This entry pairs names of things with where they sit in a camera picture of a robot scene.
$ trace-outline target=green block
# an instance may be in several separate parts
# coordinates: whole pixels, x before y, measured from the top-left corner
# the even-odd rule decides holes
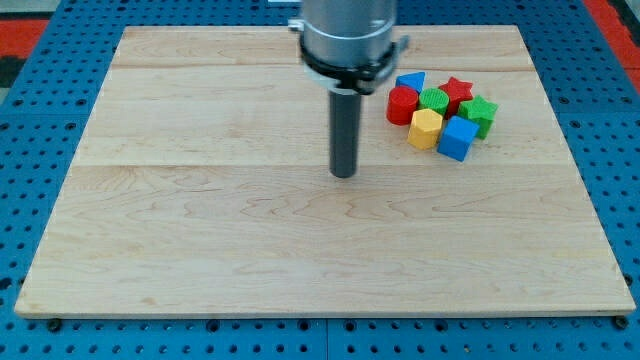
[[[440,89],[425,89],[420,93],[418,110],[431,109],[444,116],[447,112],[447,106],[449,106],[449,95]]]
[[[498,104],[489,102],[482,96],[476,96],[473,100],[460,103],[458,116],[480,125],[476,137],[484,140],[487,138],[489,130],[491,130],[497,110]]]

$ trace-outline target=blue cube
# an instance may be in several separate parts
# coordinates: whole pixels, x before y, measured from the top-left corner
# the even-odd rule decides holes
[[[424,71],[400,75],[396,77],[396,86],[408,86],[420,94],[426,76],[427,74]]]
[[[452,117],[442,132],[438,152],[458,161],[464,161],[479,129],[480,125],[472,121],[459,116]]]

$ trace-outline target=red surface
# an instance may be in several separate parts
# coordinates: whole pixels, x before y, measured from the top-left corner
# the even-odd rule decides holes
[[[473,87],[473,83],[460,81],[453,76],[449,78],[449,81],[446,84],[438,87],[438,89],[449,95],[449,105],[447,106],[447,112],[444,115],[445,119],[449,119],[458,113],[458,108],[460,108],[461,102],[473,99],[473,95],[471,95],[471,87]]]
[[[637,91],[640,91],[640,48],[631,40],[629,29],[620,21],[617,10],[606,0],[584,0],[591,16],[626,70]]]
[[[49,20],[0,20],[0,56],[26,59]]]
[[[418,93],[408,86],[396,86],[389,92],[387,120],[395,125],[409,125],[417,107]]]

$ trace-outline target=red star block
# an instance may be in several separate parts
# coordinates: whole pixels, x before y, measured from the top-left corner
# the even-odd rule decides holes
[[[449,82],[440,85],[439,89],[449,95],[449,106],[444,116],[445,119],[458,113],[461,102],[473,99],[473,95],[471,95],[472,86],[473,83],[460,81],[453,76],[449,78]]]

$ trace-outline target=blue pegboard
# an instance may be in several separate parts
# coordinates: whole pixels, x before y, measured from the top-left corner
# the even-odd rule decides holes
[[[63,0],[0,107],[0,359],[637,359],[640,318],[29,321],[13,312],[126,25],[285,25],[264,0]],[[400,0],[400,24],[517,24],[640,300],[640,98],[579,1]]]

